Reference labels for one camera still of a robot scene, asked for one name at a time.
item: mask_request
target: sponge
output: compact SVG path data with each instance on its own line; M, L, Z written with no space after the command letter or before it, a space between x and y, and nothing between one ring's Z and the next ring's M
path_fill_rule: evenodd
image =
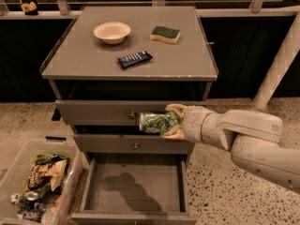
M160 40L166 43L175 44L180 37L180 30L171 29L165 26L156 26L151 35L151 40Z

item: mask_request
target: white pole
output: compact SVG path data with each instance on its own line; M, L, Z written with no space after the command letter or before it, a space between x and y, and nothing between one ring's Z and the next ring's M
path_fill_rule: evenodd
M284 38L271 67L253 99L253 103L258 109L266 107L299 50L300 10L294 18L287 36Z

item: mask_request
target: closed drawer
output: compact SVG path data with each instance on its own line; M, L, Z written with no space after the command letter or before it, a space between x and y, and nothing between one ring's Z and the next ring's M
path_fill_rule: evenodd
M194 143L156 135L74 135L78 148L93 153L190 154Z
M139 113L165 111L171 103L203 105L188 101L115 101L56 100L55 104L66 124L98 126L138 126Z
M186 156L97 154L77 224L193 225L188 211Z

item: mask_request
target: speckled floor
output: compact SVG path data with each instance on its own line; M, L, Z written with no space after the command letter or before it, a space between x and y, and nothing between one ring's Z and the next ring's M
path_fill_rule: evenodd
M249 99L210 99L207 108L256 110ZM300 149L300 97L272 98L266 113L284 122L280 145ZM51 121L52 103L0 103L0 180L20 148L45 136L67 137L63 121ZM198 143L187 169L190 212L200 224L300 224L300 195L235 167L230 154Z

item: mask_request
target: gray tabletop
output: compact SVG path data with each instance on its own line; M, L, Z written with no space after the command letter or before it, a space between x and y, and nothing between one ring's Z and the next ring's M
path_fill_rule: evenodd
M98 40L94 29L122 22L131 32L119 45ZM176 44L150 40L154 27L181 31ZM121 69L116 57L148 51L153 59ZM42 73L51 80L215 81L218 69L194 7L86 7Z

